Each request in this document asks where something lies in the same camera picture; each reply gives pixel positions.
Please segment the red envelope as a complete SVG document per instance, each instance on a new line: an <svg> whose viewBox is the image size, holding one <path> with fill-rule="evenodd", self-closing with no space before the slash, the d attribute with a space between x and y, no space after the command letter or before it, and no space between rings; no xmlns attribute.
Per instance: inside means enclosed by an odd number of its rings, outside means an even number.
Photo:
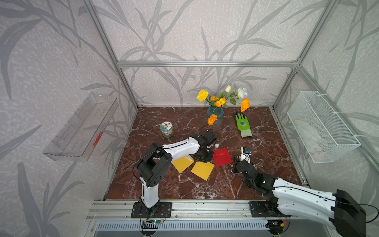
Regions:
<svg viewBox="0 0 379 237"><path fill-rule="evenodd" d="M228 165L233 162L227 148L215 150L213 152L213 159L214 159L216 167Z"/></svg>

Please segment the large yellow envelope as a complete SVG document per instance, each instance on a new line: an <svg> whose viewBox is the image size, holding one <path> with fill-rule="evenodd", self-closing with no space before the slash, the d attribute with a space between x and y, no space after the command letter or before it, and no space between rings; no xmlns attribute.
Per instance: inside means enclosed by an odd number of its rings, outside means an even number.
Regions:
<svg viewBox="0 0 379 237"><path fill-rule="evenodd" d="M199 161L195 163L195 165L193 166L191 170L191 173L207 181L214 166L215 165L213 163L210 163L210 162L204 163L204 162Z"/></svg>

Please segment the small yellow envelope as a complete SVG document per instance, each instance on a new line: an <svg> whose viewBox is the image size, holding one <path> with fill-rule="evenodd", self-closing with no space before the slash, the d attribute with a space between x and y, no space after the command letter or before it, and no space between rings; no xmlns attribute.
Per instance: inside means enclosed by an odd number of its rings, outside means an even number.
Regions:
<svg viewBox="0 0 379 237"><path fill-rule="evenodd" d="M179 173L182 173L194 163L194 159L190 155L186 155L172 162Z"/></svg>

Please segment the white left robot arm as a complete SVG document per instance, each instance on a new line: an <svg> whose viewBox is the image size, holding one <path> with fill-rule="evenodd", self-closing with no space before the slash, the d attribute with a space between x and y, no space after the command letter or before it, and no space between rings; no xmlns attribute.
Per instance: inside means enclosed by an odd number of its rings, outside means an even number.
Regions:
<svg viewBox="0 0 379 237"><path fill-rule="evenodd" d="M195 161L210 162L216 140L216 134L208 130L203 135L191 135L172 144L153 143L134 166L142 183L142 204L148 209L158 205L159 183L174 161L190 155Z"/></svg>

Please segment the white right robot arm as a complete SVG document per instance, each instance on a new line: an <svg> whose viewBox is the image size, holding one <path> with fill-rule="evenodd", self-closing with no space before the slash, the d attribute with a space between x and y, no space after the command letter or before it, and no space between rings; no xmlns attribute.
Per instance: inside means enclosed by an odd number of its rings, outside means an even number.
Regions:
<svg viewBox="0 0 379 237"><path fill-rule="evenodd" d="M266 201L250 201L252 217L292 217L312 220L337 231L342 237L366 236L366 212L343 190L322 192L260 173L245 160L233 164L233 173Z"/></svg>

